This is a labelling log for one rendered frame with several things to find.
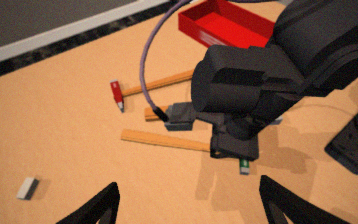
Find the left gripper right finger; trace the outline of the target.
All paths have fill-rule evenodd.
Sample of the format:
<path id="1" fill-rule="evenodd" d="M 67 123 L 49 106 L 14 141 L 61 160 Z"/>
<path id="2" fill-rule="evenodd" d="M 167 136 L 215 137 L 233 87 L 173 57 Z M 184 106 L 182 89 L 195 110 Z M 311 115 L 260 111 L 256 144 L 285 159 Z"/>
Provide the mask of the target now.
<path id="1" fill-rule="evenodd" d="M 259 193 L 269 224 L 351 224 L 294 194 L 267 175 L 261 175 Z M 285 215 L 284 215 L 285 214 Z"/>

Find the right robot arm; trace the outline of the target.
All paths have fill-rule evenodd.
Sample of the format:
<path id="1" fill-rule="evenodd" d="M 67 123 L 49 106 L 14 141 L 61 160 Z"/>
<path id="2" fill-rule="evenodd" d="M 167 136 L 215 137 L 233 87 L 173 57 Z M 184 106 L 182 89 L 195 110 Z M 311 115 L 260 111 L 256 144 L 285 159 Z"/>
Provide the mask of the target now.
<path id="1" fill-rule="evenodd" d="M 293 0 L 264 47 L 211 45 L 194 69 L 191 101 L 197 112 L 273 122 L 304 96 L 326 97 L 357 78 L 358 0 Z M 358 168 L 358 114 L 329 146 Z"/>

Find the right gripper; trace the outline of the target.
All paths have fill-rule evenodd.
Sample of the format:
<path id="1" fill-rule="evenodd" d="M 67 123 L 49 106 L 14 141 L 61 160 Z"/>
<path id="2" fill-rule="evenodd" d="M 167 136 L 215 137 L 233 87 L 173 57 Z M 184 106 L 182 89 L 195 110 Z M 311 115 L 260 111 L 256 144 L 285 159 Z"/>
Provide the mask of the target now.
<path id="1" fill-rule="evenodd" d="M 170 124 L 194 123 L 195 120 L 212 124 L 211 158 L 235 158 L 250 162 L 259 158 L 258 133 L 272 123 L 251 118 L 249 113 L 197 112 L 192 101 L 173 103 Z"/>

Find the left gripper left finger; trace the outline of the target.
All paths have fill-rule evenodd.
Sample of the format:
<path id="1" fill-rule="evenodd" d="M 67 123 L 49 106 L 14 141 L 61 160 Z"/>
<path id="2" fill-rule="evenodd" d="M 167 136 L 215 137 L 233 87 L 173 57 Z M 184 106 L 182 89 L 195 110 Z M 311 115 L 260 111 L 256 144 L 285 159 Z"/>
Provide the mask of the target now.
<path id="1" fill-rule="evenodd" d="M 115 224 L 119 202 L 117 182 L 111 182 L 84 205 L 55 224 Z"/>

